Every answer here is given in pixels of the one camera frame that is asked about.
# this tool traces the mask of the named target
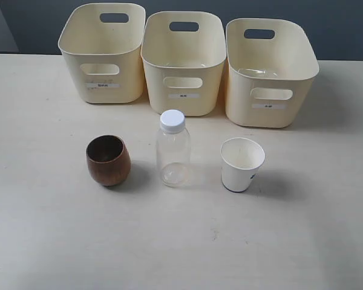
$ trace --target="bin handle cutout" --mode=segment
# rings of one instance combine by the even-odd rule
[[[243,33],[247,39],[273,39],[275,37],[274,30],[271,29],[246,29]]]
[[[198,89],[203,81],[198,77],[166,77],[164,85],[170,89]]]
[[[81,70],[88,76],[115,76],[120,68],[112,63],[83,63]]]
[[[250,95],[259,100],[288,101],[293,97],[293,91],[290,89],[254,88]]]
[[[196,32],[199,30],[198,22],[173,21],[169,24],[171,31]]]
[[[103,23],[127,23],[129,15],[126,13],[101,13],[99,19]]]

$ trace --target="white paper cup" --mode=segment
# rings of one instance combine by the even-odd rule
[[[232,192],[245,191],[265,161],[264,149],[257,142],[243,137],[225,141],[220,155],[222,183]]]

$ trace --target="cream plastic bin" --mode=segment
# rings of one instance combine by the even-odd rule
[[[304,30],[279,19],[236,19],[226,38],[226,115],[241,126],[288,126],[319,72]]]
[[[187,116],[213,110],[226,60],[218,17],[197,11],[163,11],[150,16],[142,58],[153,110],[161,114],[177,109]]]
[[[58,47],[83,100],[128,103],[141,96],[144,26],[145,9],[136,4],[86,4],[73,11]]]

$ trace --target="bin label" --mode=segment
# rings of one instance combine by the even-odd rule
[[[88,89],[105,89],[105,88],[119,88],[120,85],[118,83],[87,83],[86,87]]]
[[[169,98],[199,98],[199,94],[169,94]]]
[[[278,109],[278,110],[284,110],[286,109],[285,104],[253,104],[253,109]]]

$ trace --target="wooden cup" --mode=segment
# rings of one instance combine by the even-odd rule
[[[120,184],[131,171],[131,160],[122,139],[112,135],[97,137],[87,146],[87,166],[91,177],[104,186]]]

